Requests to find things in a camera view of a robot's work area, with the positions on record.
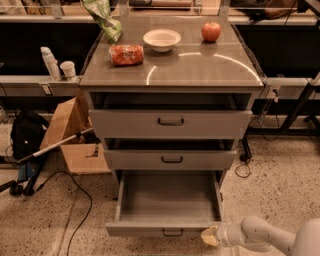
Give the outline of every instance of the empty drawer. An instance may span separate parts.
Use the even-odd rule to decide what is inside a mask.
[[[122,174],[110,236],[199,237],[222,221],[212,171],[134,171]]]
[[[99,137],[241,139],[251,111],[91,110]]]

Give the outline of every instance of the drawer handle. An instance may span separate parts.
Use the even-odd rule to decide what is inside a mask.
[[[164,126],[181,126],[184,124],[183,118],[177,121],[165,121],[161,120],[161,118],[158,118],[158,124],[164,125]]]
[[[165,157],[161,157],[161,161],[166,164],[180,164],[183,161],[183,157],[180,156],[179,159],[166,159]]]
[[[176,231],[176,233],[173,233],[173,231],[170,231],[170,234],[168,233],[168,231],[166,232],[165,229],[162,229],[162,235],[165,237],[180,237],[183,235],[183,228],[181,228],[180,230]]]

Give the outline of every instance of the green plastic bag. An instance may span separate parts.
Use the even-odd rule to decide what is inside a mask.
[[[122,33],[120,21],[110,16],[109,0],[84,0],[83,7],[103,29],[110,44],[116,44]]]

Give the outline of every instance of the backpack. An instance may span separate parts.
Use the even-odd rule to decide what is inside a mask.
[[[231,0],[230,6],[251,20],[272,20],[290,14],[293,8],[297,8],[297,3],[297,0]]]
[[[49,122],[34,111],[21,110],[10,134],[13,157],[19,160],[39,151],[48,126]]]

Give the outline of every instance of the red package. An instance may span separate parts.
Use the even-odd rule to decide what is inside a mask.
[[[110,59],[115,66],[136,65],[143,62],[141,45],[112,45],[109,49]]]

